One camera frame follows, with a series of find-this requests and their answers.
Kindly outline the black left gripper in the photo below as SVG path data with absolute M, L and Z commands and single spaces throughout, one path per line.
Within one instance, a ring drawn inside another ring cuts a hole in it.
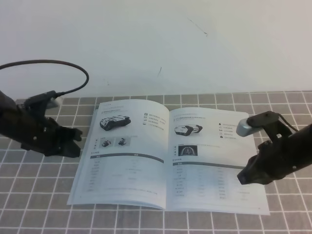
M 77 128 L 67 128 L 59 125 L 54 119 L 45 116 L 43 107 L 27 107 L 26 140 L 21 147 L 44 154 L 45 156 L 80 157 L 80 147 L 74 142 L 81 141 L 82 131 Z

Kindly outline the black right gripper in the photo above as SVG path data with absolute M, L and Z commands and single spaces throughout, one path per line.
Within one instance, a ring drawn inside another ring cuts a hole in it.
M 281 179 L 279 173 L 285 160 L 282 158 L 283 143 L 292 134 L 281 121 L 264 127 L 270 141 L 264 142 L 257 155 L 251 157 L 246 167 L 238 173 L 241 185 L 269 184 Z

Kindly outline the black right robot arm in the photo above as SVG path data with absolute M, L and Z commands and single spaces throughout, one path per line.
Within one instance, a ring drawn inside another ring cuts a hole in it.
M 251 157 L 237 178 L 242 185 L 267 185 L 312 164 L 312 126 L 265 141 L 258 146 L 258 154 Z

